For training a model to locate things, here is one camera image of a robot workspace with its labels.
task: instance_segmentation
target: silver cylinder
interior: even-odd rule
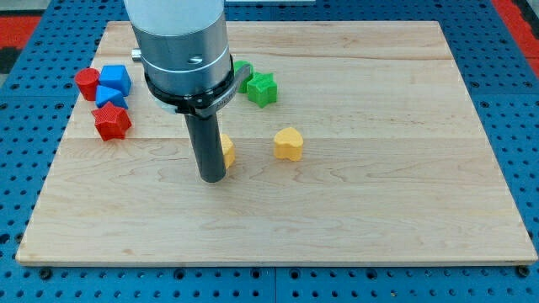
[[[164,92],[204,93],[231,71],[224,13],[205,29],[184,35],[156,35],[135,25],[133,29],[144,70]]]

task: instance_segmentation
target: yellow block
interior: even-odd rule
[[[225,156],[225,167],[228,169],[236,160],[234,143],[227,134],[221,134],[222,154]]]
[[[303,153],[303,138],[295,128],[288,127],[275,135],[274,155],[277,159],[300,161]]]

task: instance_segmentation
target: blue pegboard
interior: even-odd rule
[[[226,6],[229,20],[437,20],[533,242],[539,245],[539,82],[489,1],[318,0]],[[53,0],[0,90],[0,302],[539,301],[539,267],[24,268],[18,241],[121,0]]]

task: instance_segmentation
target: blue cube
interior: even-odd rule
[[[107,88],[103,85],[98,85],[98,90],[95,94],[95,105],[101,109],[109,101],[115,106],[128,109],[127,102],[125,101],[121,91],[113,88]]]
[[[129,95],[131,89],[131,79],[123,65],[103,66],[99,76],[99,84],[121,91],[124,97]]]

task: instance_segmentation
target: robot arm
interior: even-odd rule
[[[234,75],[223,0],[125,0],[148,88],[184,114],[200,176],[225,176],[216,111],[227,104],[250,66]]]

